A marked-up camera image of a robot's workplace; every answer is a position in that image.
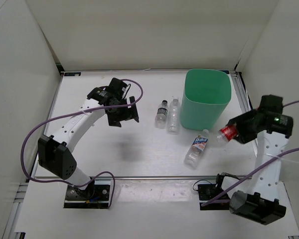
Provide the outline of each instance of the white table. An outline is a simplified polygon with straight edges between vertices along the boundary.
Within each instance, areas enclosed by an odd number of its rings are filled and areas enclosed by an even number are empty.
[[[99,119],[81,138],[73,151],[78,166],[93,176],[111,171],[115,176],[201,176],[228,172],[245,175],[252,171],[255,153],[251,143],[240,145],[235,141],[217,147],[212,134],[204,156],[196,170],[185,167],[184,157],[198,131],[181,129],[179,135],[167,134],[154,127],[157,107],[162,100],[168,104],[172,96],[183,96],[187,71],[108,71],[82,72],[80,76],[63,77],[52,117],[78,111],[87,94],[95,87],[108,85],[113,77],[132,79],[141,84],[144,96],[137,103],[140,123],[122,122],[122,128],[108,126],[107,116]],[[231,101],[211,130],[221,129],[229,119],[242,113],[231,80]],[[140,95],[132,84],[129,96]],[[47,135],[57,131],[68,119],[48,125]],[[54,176],[38,166],[36,177]]]
[[[109,170],[115,176],[140,177],[117,180],[110,210],[64,209],[66,185],[29,183],[15,228],[25,239],[288,239],[299,235],[284,184],[279,183],[281,204],[287,207],[284,218],[268,226],[230,214],[228,211],[200,211],[198,195],[191,189],[197,180],[185,176],[215,176],[228,172],[243,175],[254,167],[251,144],[230,142],[217,148],[212,140],[196,170],[184,166],[183,159],[196,131],[182,129],[169,135],[153,125],[162,100],[182,99],[187,71],[82,72],[64,77],[52,116],[79,109],[86,95],[113,77],[138,81],[144,97],[137,104],[140,123],[123,122],[122,128],[109,127],[107,118],[96,122],[79,141],[73,155],[89,175]],[[214,126],[223,127],[228,119],[242,113],[232,84],[232,99]],[[138,96],[132,85],[129,95]],[[48,126],[47,134],[58,130],[67,120]],[[53,176],[38,166],[35,176]],[[164,180],[146,177],[167,176]]]

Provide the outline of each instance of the green bin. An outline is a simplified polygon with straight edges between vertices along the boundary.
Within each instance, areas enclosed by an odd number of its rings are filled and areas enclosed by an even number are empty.
[[[187,72],[180,122],[185,128],[211,129],[231,99],[228,75],[221,71],[192,69]]]

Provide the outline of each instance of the plastic bottle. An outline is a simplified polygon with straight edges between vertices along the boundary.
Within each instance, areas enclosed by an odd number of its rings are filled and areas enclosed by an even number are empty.
[[[216,137],[217,137],[218,144],[220,146],[224,146],[237,135],[238,132],[236,130],[236,127],[234,125],[231,125],[220,129]]]
[[[172,134],[178,134],[180,128],[180,102],[178,98],[174,98],[169,105],[167,116],[167,131]]]
[[[199,160],[203,155],[203,151],[208,142],[209,131],[204,129],[202,135],[198,135],[198,137],[194,140],[193,145],[190,147],[188,153],[185,156],[184,163],[191,166],[192,168],[196,168]]]
[[[165,128],[167,122],[168,105],[167,101],[162,101],[158,106],[157,115],[155,117],[155,126],[157,128]]]

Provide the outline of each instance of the white wall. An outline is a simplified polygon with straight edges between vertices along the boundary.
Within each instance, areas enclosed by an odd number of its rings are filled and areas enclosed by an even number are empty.
[[[18,184],[25,180],[19,159],[22,141],[47,118],[60,79],[24,0],[2,4],[0,0],[0,239]],[[27,147],[28,169],[39,135]]]
[[[27,2],[65,70],[234,69],[278,0]]]
[[[261,95],[284,97],[284,103],[299,99],[299,0],[281,0],[251,54],[243,78],[253,106]],[[284,114],[294,117],[293,136],[288,149],[299,147],[299,104]],[[289,159],[299,161],[299,153]],[[299,165],[284,163],[284,180],[299,225]]]

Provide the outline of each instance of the black mounting plate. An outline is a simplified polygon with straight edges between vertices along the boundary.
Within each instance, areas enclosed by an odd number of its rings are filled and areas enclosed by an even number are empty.
[[[92,208],[92,209],[107,209],[109,207],[110,196],[110,184],[95,184],[95,196],[99,197],[98,200],[87,203],[87,200],[81,198],[74,190],[69,186],[66,189],[63,208]]]
[[[198,196],[200,201],[208,201],[218,194],[220,194],[223,190],[217,189],[216,184],[198,184]],[[220,200],[230,199],[228,195],[224,195],[220,198]],[[217,203],[217,204],[209,204],[205,207],[202,207],[203,203],[199,202],[199,208],[201,211],[209,211],[209,210],[229,210],[229,203]]]

